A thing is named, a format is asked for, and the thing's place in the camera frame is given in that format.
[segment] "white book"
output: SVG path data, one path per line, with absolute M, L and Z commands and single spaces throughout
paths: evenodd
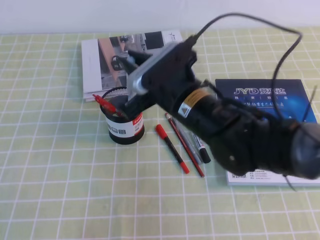
M 113 61 L 114 56 L 126 57 L 128 50 L 157 54 L 164 45 L 182 40 L 178 30 L 83 40 L 83 98 L 93 101 L 92 94 L 101 96 L 109 89 L 127 85 L 127 73 Z

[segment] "red pencil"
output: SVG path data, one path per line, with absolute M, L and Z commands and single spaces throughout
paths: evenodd
M 180 135 L 180 133 L 179 133 L 176 125 L 175 125 L 174 122 L 172 121 L 171 116 L 166 112 L 166 113 L 165 113 L 165 117 L 166 117 L 166 119 L 168 119 L 168 121 L 169 121 L 172 129 L 174 130 L 175 134 L 176 134 L 177 137 L 179 138 L 179 140 L 180 140 L 182 146 L 184 147 L 186 153 L 189 155 L 189 157 L 190 157 L 193 165 L 195 166 L 196 170 L 198 171 L 199 175 L 203 178 L 203 177 L 205 176 L 204 173 L 202 172 L 202 170 L 201 170 L 201 168 L 199 167 L 196 159 L 195 159 L 194 156 L 192 155 L 191 150 L 188 148 L 188 146 L 186 145 L 185 141 L 184 141 L 183 138 L 181 137 L 181 135 Z

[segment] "white wall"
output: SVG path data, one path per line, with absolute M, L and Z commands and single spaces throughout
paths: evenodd
M 199 29 L 227 12 L 286 26 L 320 25 L 320 0 L 0 0 L 0 33 Z M 215 27 L 256 23 L 232 18 Z

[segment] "black marker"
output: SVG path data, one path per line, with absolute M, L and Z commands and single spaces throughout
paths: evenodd
M 192 133 L 192 136 L 193 136 L 193 139 L 195 141 L 195 144 L 199 150 L 199 153 L 200 153 L 200 156 L 202 158 L 202 161 L 207 164 L 207 163 L 210 163 L 211 159 L 208 155 L 208 152 L 206 150 L 206 147 L 205 145 L 203 144 L 203 142 L 201 141 L 201 139 L 195 135 L 194 133 Z

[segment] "black mesh pen holder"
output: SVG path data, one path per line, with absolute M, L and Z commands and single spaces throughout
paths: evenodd
M 119 86 L 108 90 L 102 98 L 114 106 L 124 105 L 128 101 L 127 87 Z M 142 112 L 132 119 L 127 119 L 117 113 L 100 109 L 106 117 L 110 138 L 117 144 L 129 145 L 139 141 L 145 133 Z

